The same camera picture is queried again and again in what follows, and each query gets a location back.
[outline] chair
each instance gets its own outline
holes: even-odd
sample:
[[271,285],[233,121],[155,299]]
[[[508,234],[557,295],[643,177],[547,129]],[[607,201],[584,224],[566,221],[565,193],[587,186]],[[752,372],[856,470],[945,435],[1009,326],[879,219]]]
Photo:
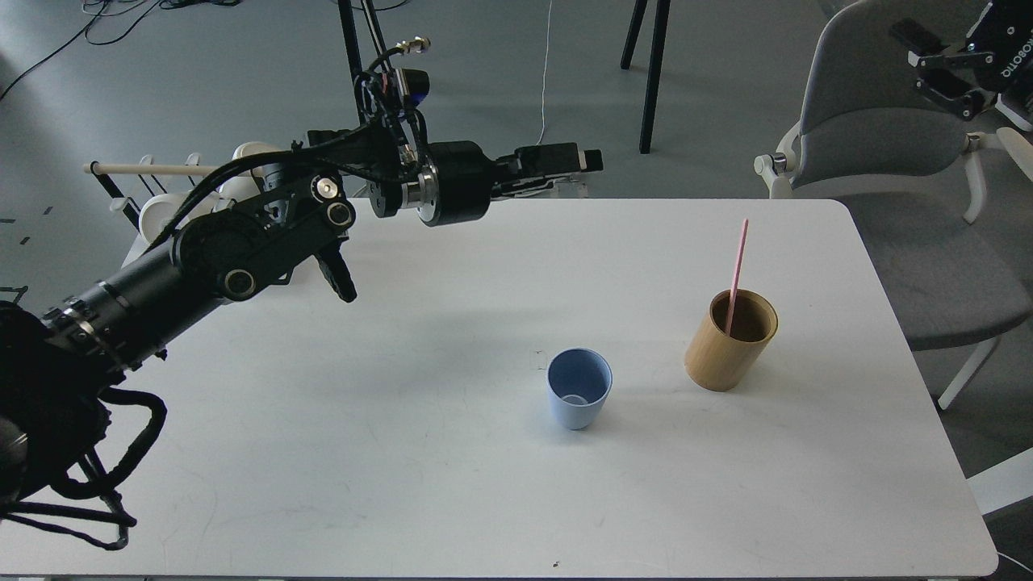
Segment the chair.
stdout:
[[[1001,334],[1033,310],[1009,267],[969,227],[987,202],[980,151],[1005,149],[1016,137],[1026,148],[1029,144],[1007,128],[966,133],[962,121],[913,90],[916,75],[907,50],[888,31],[912,18],[941,38],[960,40],[984,5],[860,0],[844,8],[818,40],[800,121],[775,154],[754,160],[771,197],[778,198],[829,178],[929,176],[964,159],[971,200],[962,216],[930,193],[835,196],[857,225],[911,350],[976,345],[937,400],[941,409],[972,379]],[[792,149],[797,139],[799,156]]]

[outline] blue cup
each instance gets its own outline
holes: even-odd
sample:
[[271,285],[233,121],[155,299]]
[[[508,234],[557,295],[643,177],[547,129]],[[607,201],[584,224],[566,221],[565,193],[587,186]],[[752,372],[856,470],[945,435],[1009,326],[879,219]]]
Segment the blue cup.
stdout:
[[549,364],[549,405],[568,430],[580,430],[595,420],[609,395],[614,373],[592,349],[567,349]]

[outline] pink straw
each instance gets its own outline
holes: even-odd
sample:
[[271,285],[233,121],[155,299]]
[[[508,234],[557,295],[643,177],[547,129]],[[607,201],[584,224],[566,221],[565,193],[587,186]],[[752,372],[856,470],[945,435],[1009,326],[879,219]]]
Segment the pink straw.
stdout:
[[728,295],[728,316],[724,319],[724,334],[731,336],[731,313],[735,310],[735,295],[739,294],[739,269],[743,268],[743,248],[746,247],[746,228],[750,220],[743,220],[743,234],[739,237],[739,253],[735,255],[735,274],[731,277],[731,294]]

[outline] black stand leg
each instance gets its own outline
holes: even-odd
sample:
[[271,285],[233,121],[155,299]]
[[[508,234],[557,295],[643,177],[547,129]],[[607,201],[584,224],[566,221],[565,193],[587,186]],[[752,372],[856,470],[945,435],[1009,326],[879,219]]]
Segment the black stand leg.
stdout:
[[653,28],[653,52],[650,54],[649,79],[646,84],[646,105],[643,110],[643,130],[638,139],[639,153],[649,153],[653,142],[653,121],[656,117],[656,97],[660,89],[660,66],[663,62],[663,42],[667,37],[667,16],[669,13],[670,0],[658,0],[656,25]]
[[[355,33],[355,17],[351,13],[350,2],[338,2],[338,11],[341,14],[341,30],[344,33],[344,50],[348,55],[348,87],[355,82],[355,78],[363,72],[363,61],[358,55],[358,36]],[[358,111],[358,122],[366,122],[366,114],[363,113],[363,103],[355,93],[355,109]]]
[[624,41],[624,54],[621,55],[621,68],[624,70],[631,66],[631,55],[634,54],[635,43],[638,41],[638,31],[643,27],[647,1],[635,0],[635,11],[631,12],[631,26],[628,27],[628,38]]

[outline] bamboo cup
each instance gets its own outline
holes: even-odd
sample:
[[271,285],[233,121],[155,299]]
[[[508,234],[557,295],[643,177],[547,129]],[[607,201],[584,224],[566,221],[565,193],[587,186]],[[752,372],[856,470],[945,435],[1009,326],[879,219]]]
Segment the bamboo cup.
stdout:
[[711,301],[707,316],[685,351],[685,370],[699,387],[726,392],[739,385],[778,330],[778,314],[763,297],[739,289],[731,335],[723,331],[730,290]]

